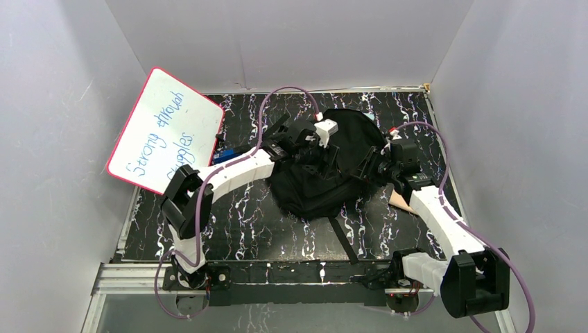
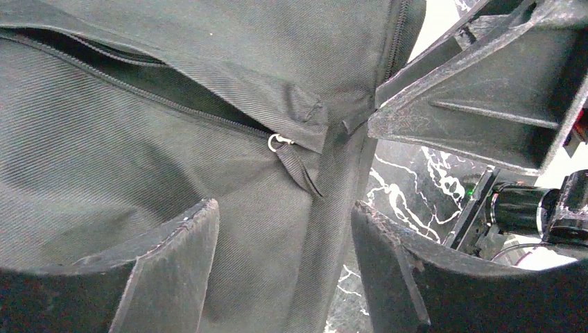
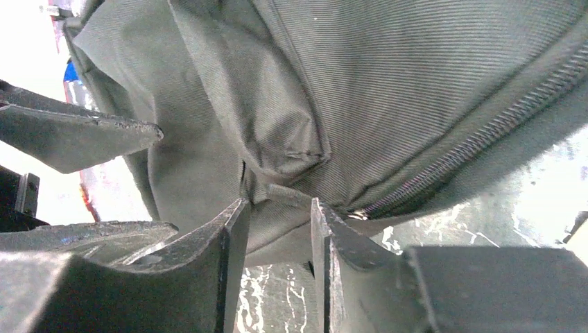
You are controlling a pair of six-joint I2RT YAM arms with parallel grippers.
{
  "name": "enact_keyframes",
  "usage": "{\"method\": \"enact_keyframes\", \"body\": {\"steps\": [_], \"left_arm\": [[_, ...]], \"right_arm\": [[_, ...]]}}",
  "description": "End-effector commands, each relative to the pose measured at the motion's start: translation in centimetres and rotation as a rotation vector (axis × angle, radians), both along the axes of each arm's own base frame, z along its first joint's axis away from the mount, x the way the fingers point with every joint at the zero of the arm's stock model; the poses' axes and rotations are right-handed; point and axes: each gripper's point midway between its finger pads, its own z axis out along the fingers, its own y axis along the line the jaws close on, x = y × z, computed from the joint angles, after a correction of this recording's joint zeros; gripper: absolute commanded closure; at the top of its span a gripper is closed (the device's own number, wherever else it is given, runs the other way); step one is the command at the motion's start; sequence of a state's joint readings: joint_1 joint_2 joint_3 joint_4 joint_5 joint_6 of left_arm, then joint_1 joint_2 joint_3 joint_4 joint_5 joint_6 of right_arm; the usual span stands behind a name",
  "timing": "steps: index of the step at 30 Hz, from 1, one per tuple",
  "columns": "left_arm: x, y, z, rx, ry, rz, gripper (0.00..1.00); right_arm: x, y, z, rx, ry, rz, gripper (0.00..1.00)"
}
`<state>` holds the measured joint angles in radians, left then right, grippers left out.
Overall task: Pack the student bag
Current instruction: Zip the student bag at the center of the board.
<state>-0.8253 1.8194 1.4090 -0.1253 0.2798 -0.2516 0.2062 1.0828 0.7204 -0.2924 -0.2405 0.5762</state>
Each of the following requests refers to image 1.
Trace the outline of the black student backpack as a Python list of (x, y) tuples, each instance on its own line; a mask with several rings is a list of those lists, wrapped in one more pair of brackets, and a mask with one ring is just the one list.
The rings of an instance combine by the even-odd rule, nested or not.
[(327, 147), (299, 153), (267, 183), (281, 210), (307, 221), (328, 219), (355, 264), (358, 257), (336, 217), (347, 203), (388, 184), (390, 169), (380, 154), (386, 141), (375, 122), (358, 110), (329, 109), (323, 119), (338, 127)]

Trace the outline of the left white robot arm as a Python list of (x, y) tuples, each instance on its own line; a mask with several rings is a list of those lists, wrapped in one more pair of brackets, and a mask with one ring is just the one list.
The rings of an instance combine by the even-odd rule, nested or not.
[(273, 126), (255, 147), (231, 160), (201, 170), (181, 166), (161, 204), (173, 237), (171, 257), (181, 270), (181, 281), (198, 289), (207, 280), (200, 233), (219, 198), (293, 165), (323, 178), (335, 174), (338, 147), (331, 144), (331, 137), (337, 131), (338, 124), (331, 119), (297, 120), (288, 126)]

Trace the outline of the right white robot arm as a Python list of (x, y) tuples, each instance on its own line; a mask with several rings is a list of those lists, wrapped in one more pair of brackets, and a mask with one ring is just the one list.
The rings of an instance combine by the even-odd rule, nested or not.
[(437, 260), (418, 248), (396, 251), (385, 274), (388, 281), (429, 288), (454, 318), (508, 307), (506, 254), (461, 227), (463, 219), (423, 172), (413, 141), (395, 139), (382, 149), (372, 147), (353, 175), (371, 185), (392, 184), (395, 204), (406, 204), (425, 222), (446, 257)]

